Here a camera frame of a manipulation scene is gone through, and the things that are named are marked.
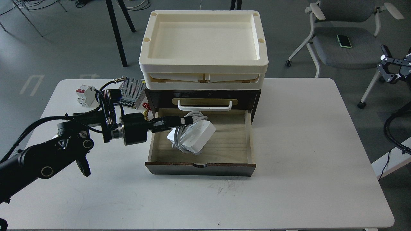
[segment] white storage box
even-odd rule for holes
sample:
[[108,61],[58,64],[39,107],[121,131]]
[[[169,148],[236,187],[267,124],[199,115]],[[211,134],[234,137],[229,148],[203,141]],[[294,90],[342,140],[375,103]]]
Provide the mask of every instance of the white storage box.
[[260,14],[153,11],[139,62],[148,89],[261,89],[268,57]]

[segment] floor marking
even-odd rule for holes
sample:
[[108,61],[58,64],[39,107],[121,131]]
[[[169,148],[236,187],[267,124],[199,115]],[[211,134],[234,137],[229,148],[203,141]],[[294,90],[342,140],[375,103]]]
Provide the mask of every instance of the floor marking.
[[37,80],[37,83],[36,83],[36,85],[34,86],[32,92],[30,93],[30,96],[33,96],[34,94],[36,94],[36,91],[37,91],[37,89],[39,88],[39,86],[40,86],[40,84],[42,83],[43,78],[44,78],[45,76],[46,76],[46,75],[43,75],[43,74],[34,74],[34,75],[30,76],[30,77],[27,79],[27,81],[26,81],[26,83],[24,84],[24,86],[22,87],[22,89],[20,90],[20,94],[23,94],[23,93],[25,92],[25,90],[27,89],[28,85],[30,84],[30,82],[31,82],[31,80],[32,80],[33,78],[39,78],[39,79]]

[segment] charger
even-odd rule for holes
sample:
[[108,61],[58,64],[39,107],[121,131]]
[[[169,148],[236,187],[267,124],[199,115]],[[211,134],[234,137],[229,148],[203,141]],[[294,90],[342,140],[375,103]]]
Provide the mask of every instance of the charger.
[[192,111],[186,116],[193,116],[193,124],[173,128],[167,135],[172,147],[184,153],[192,152],[199,155],[207,141],[214,134],[215,126],[199,111]]

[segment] screw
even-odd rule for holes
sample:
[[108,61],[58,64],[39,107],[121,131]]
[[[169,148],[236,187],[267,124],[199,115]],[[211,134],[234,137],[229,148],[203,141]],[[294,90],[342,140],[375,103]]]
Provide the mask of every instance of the screw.
[[80,131],[79,136],[81,138],[86,138],[87,137],[87,132],[86,131]]
[[83,147],[85,148],[92,148],[93,147],[93,142],[91,142],[91,140],[85,140],[83,142]]

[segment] black table leg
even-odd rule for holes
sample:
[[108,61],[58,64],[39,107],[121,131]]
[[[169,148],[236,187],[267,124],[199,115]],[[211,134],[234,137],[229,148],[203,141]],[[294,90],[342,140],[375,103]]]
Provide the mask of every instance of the black table leg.
[[134,28],[133,22],[131,21],[130,15],[129,15],[128,12],[127,12],[127,8],[126,8],[126,6],[124,5],[123,0],[117,0],[117,2],[118,2],[118,4],[120,5],[121,10],[123,11],[123,15],[124,15],[124,17],[126,18],[127,23],[129,24],[129,27],[130,27],[130,29],[131,29],[131,32],[134,33],[134,32],[136,31],[136,29]]
[[107,9],[109,10],[109,15],[110,15],[110,20],[111,20],[111,25],[113,27],[115,41],[117,42],[118,52],[120,53],[121,63],[123,64],[123,67],[127,67],[128,65],[127,65],[126,55],[124,54],[124,48],[123,48],[123,43],[121,42],[120,31],[118,30],[117,21],[115,19],[113,3],[111,2],[111,0],[106,0],[106,4],[107,4]]
[[237,9],[236,10],[241,10],[241,5],[242,5],[242,0],[237,0]]
[[236,6],[236,0],[231,0],[230,10],[234,10]]

